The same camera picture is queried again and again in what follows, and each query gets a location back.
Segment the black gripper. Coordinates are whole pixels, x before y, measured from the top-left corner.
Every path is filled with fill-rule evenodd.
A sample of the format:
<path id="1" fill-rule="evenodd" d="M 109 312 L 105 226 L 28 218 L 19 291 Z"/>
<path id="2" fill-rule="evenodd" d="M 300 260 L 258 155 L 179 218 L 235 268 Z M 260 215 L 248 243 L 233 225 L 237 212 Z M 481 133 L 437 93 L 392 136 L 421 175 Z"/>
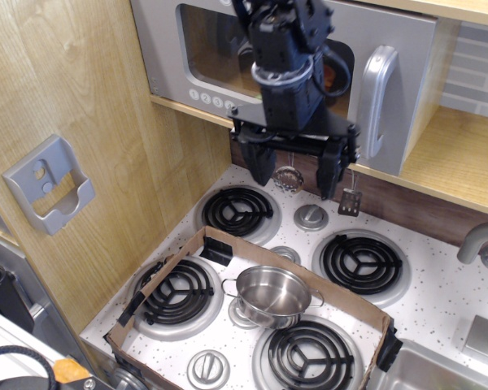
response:
<path id="1" fill-rule="evenodd" d="M 322 200 L 333 198 L 348 163 L 359 157 L 359 128 L 325 104 L 312 78 L 297 87 L 264 86 L 260 104 L 228 110 L 234 137 L 254 181 L 265 186 L 275 171 L 275 150 L 318 156 L 316 184 Z"/>

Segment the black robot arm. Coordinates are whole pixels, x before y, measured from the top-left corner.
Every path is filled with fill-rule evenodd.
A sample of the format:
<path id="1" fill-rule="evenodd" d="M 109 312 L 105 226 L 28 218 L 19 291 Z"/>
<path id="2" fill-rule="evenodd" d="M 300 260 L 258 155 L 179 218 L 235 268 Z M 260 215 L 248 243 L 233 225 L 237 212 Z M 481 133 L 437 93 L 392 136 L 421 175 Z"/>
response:
<path id="1" fill-rule="evenodd" d="M 321 1 L 235 1 L 233 9 L 251 44 L 262 100 L 229 109 L 231 137 L 261 185 L 276 169 L 278 150 L 317 157 L 317 188 L 332 198 L 359 157 L 359 128 L 325 104 L 351 85 L 345 60 L 325 44 L 332 10 Z"/>

